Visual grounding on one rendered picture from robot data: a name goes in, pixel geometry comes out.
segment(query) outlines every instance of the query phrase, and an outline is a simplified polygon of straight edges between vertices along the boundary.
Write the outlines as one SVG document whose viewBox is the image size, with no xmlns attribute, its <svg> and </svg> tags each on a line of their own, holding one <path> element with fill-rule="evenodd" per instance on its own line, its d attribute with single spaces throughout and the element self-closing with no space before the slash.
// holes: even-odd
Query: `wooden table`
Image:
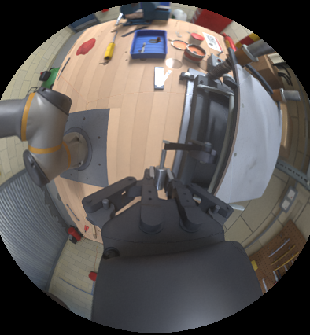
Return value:
<svg viewBox="0 0 310 335">
<path fill-rule="evenodd" d="M 54 90 L 68 95 L 72 99 L 70 113 L 91 109 L 110 109 L 107 135 L 107 171 L 109 185 L 128 176 L 142 179 L 144 170 L 160 163 L 161 150 L 164 148 L 163 140 L 177 142 L 183 114 L 183 104 L 186 91 L 186 81 L 179 81 L 181 72 L 188 68 L 206 73 L 198 64 L 183 58 L 183 51 L 171 46 L 168 41 L 168 54 L 166 59 L 174 58 L 182 62 L 181 68 L 169 68 L 163 59 L 131 59 L 130 49 L 134 34 L 126 37 L 121 35 L 140 28 L 140 26 L 115 26 L 116 20 L 98 24 L 87 29 L 78 38 L 74 46 L 62 63 L 70 57 L 68 65 L 61 77 L 54 83 Z M 104 65 L 104 54 L 107 45 L 113 40 L 111 31 L 118 29 L 115 40 L 115 50 L 112 60 Z M 223 36 L 209 29 L 188 22 L 169 19 L 168 21 L 155 20 L 149 29 L 166 30 L 168 39 L 189 40 L 186 31 L 202 32 L 216 37 L 223 53 L 220 58 L 227 58 L 227 48 Z M 76 56 L 78 48 L 86 41 L 95 38 L 96 43 L 86 55 Z M 205 62 L 211 53 L 217 55 L 219 51 L 210 49 L 204 41 L 201 44 L 207 55 L 201 63 Z M 164 67 L 164 73 L 172 70 L 171 75 L 164 83 L 164 89 L 154 90 L 154 67 Z M 172 168 L 175 158 L 174 151 L 168 151 L 165 167 Z M 68 204 L 79 221 L 75 224 L 85 238 L 102 243 L 101 230 L 95 227 L 97 238 L 92 234 L 92 226 L 86 221 L 86 212 L 82 206 L 82 199 L 95 193 L 101 187 L 74 182 L 60 176 L 54 179 L 61 200 Z M 164 191 L 159 197 L 166 199 Z M 135 198 L 126 210 L 141 197 Z M 84 226 L 90 229 L 85 232 Z"/>
</svg>

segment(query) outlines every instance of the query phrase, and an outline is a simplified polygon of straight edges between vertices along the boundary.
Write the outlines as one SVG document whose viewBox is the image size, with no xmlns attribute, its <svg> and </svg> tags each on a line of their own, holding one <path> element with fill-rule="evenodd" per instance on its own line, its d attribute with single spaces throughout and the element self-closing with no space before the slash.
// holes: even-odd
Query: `pegboard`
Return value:
<svg viewBox="0 0 310 335">
<path fill-rule="evenodd" d="M 288 239 L 289 241 L 283 247 L 281 247 Z M 267 290 L 269 291 L 269 289 L 271 289 L 276 282 L 273 271 L 286 263 L 288 260 L 289 262 L 286 263 L 286 268 L 289 270 L 293 265 L 290 259 L 292 257 L 292 261 L 297 259 L 299 253 L 304 248 L 305 243 L 306 240 L 298 230 L 297 226 L 291 220 L 289 220 L 282 231 L 274 239 L 269 241 L 267 245 L 249 257 L 251 262 L 253 260 L 256 262 L 257 270 L 255 270 L 255 273 L 264 294 L 266 291 L 262 279 L 264 279 Z M 279 273 L 281 274 L 281 277 L 286 274 L 286 269 L 284 266 L 279 268 Z"/>
</svg>

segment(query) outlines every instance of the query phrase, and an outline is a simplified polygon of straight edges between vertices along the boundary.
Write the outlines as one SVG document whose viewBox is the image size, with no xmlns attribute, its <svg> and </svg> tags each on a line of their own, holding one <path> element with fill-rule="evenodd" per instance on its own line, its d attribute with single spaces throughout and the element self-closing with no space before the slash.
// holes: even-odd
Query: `tiled floor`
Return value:
<svg viewBox="0 0 310 335">
<path fill-rule="evenodd" d="M 172 4 L 172 10 L 176 8 L 187 11 L 188 20 L 194 15 L 195 7 Z M 119 13 L 119 7 L 116 7 L 106 13 L 97 12 L 95 15 L 101 22 L 106 22 L 116 20 Z M 237 23 L 232 23 L 224 32 L 229 34 L 234 42 L 238 42 L 242 37 L 251 33 Z M 24 98 L 31 87 L 41 86 L 41 82 L 38 81 L 39 73 L 50 68 L 59 50 L 71 35 L 73 35 L 72 31 L 69 28 L 64 28 L 38 47 L 15 76 L 10 78 L 2 100 Z M 294 87 L 289 87 L 285 83 L 287 89 L 297 90 L 298 85 L 294 77 L 293 84 Z M 290 101 L 288 110 L 293 120 L 294 129 L 292 149 L 288 161 L 300 168 L 304 153 L 304 109 L 299 103 Z M 0 171 L 2 173 L 0 185 L 24 168 L 22 153 L 27 147 L 28 144 L 21 142 L 18 138 L 0 139 Z M 225 240 L 238 241 L 242 243 L 243 247 L 249 245 L 276 218 L 279 213 L 280 201 L 288 187 L 294 186 L 294 184 L 293 179 L 275 169 L 264 195 L 260 199 L 239 203 L 245 207 L 245 211 L 234 210 L 233 215 L 226 221 L 224 225 Z M 281 214 L 272 228 L 257 243 L 246 250 L 248 255 L 255 253 L 278 234 L 288 219 L 292 219 L 304 237 L 308 239 L 310 235 L 310 193 L 301 185 L 298 185 L 297 189 L 299 194 L 291 210 Z M 85 240 L 76 245 L 68 241 L 58 260 L 49 289 L 49 292 L 64 301 L 71 311 L 88 319 L 90 319 L 94 288 L 94 283 L 88 278 L 88 274 L 98 270 L 102 251 L 102 245 L 94 241 Z"/>
</svg>

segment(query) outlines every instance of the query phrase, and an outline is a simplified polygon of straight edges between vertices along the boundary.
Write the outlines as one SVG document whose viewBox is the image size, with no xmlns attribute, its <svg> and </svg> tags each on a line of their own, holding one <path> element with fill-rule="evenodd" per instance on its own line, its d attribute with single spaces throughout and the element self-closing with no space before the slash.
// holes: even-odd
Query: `white paper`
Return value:
<svg viewBox="0 0 310 335">
<path fill-rule="evenodd" d="M 205 41 L 208 43 L 209 48 L 217 50 L 217 51 L 223 51 L 216 37 L 209 35 L 209 34 L 205 34 L 204 32 L 203 32 L 203 35 L 205 37 Z"/>
</svg>

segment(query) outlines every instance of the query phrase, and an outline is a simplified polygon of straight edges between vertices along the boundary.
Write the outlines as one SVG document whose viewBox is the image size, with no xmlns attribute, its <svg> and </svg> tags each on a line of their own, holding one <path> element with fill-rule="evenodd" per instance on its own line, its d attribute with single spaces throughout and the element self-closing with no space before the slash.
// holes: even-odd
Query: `wooden board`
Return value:
<svg viewBox="0 0 310 335">
<path fill-rule="evenodd" d="M 177 50 L 170 44 L 170 40 L 181 39 L 188 42 L 190 34 L 186 31 L 203 32 L 215 36 L 223 53 L 220 58 L 227 58 L 227 48 L 223 36 L 209 29 L 184 22 L 169 19 L 168 21 L 155 20 L 149 29 L 166 30 L 168 33 L 168 54 L 166 59 L 174 58 L 182 62 L 181 68 L 169 68 L 165 60 L 131 59 L 130 49 L 134 34 L 126 37 L 121 35 L 135 30 L 138 26 L 124 27 L 122 24 L 115 26 L 116 20 L 98 24 L 88 28 L 76 41 L 67 57 L 68 65 L 61 73 L 61 77 L 54 83 L 54 90 L 68 95 L 72 99 L 70 112 L 79 112 L 90 109 L 110 109 L 108 138 L 107 138 L 107 165 L 109 185 L 129 175 L 142 179 L 144 170 L 151 165 L 160 163 L 161 150 L 164 148 L 163 140 L 177 142 L 183 113 L 183 104 L 186 91 L 186 82 L 179 81 L 181 72 L 193 68 L 200 72 L 203 65 L 191 63 L 183 58 L 183 51 Z M 115 50 L 112 60 L 107 63 L 104 55 L 108 44 L 113 40 L 117 29 Z M 79 47 L 95 39 L 94 47 L 86 54 L 76 56 Z M 206 41 L 201 44 L 207 55 L 217 55 L 219 52 L 208 47 Z M 164 83 L 162 91 L 154 90 L 154 67 L 164 67 L 164 73 L 172 73 Z M 167 153 L 165 166 L 172 168 L 175 152 Z M 92 227 L 86 221 L 86 212 L 82 206 L 82 199 L 100 190 L 100 187 L 73 182 L 72 180 L 56 177 L 54 179 L 61 200 L 70 209 L 71 218 L 85 236 L 102 243 L 101 230 L 96 227 L 97 238 L 93 237 Z M 159 197 L 165 199 L 164 191 L 159 192 Z M 141 198 L 136 198 L 126 208 L 131 207 Z"/>
<path fill-rule="evenodd" d="M 280 250 L 278 250 L 277 253 L 269 257 L 269 255 L 271 255 L 281 245 L 283 245 L 288 238 L 290 240 Z M 303 250 L 305 243 L 306 240 L 304 236 L 299 231 L 297 226 L 290 220 L 284 226 L 280 234 L 278 234 L 275 238 L 269 241 L 268 244 L 265 245 L 263 248 L 261 248 L 258 252 L 254 253 L 249 257 L 250 261 L 255 260 L 256 265 L 258 267 L 255 273 L 257 279 L 259 280 L 263 293 L 266 293 L 266 291 L 262 279 L 264 279 L 264 282 L 267 286 L 267 290 L 271 289 L 274 286 L 274 283 L 276 282 L 273 270 L 276 269 L 278 266 L 284 264 L 287 260 L 290 260 L 292 258 L 292 255 L 295 256 L 297 253 L 300 253 Z M 278 260 L 291 248 L 292 250 L 290 250 L 290 252 L 287 255 Z M 292 261 L 295 261 L 297 257 L 298 256 L 295 256 L 292 259 Z M 288 270 L 290 267 L 292 267 L 291 261 L 286 265 L 286 267 Z M 281 277 L 283 277 L 283 275 L 286 274 L 286 269 L 282 267 L 281 269 L 279 269 L 279 272 L 281 274 Z"/>
</svg>

